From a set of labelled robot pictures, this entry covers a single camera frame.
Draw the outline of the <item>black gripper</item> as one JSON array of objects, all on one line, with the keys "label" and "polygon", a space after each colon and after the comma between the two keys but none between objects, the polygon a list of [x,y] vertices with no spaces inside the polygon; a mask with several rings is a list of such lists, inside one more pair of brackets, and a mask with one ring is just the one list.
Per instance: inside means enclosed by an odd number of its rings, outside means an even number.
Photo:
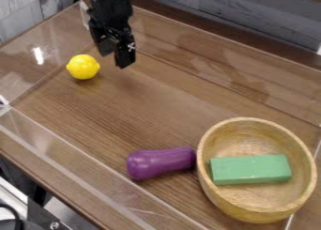
[{"label": "black gripper", "polygon": [[98,53],[113,54],[124,69],[134,62],[134,40],[128,23],[130,0],[89,0],[89,33]]}]

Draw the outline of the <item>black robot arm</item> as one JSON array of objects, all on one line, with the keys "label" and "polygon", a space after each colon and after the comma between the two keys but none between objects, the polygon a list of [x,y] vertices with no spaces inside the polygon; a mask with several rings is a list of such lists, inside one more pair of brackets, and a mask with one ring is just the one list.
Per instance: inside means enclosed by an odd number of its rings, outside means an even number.
[{"label": "black robot arm", "polygon": [[89,0],[89,34],[101,56],[113,54],[114,66],[124,69],[134,62],[130,32],[130,0]]}]

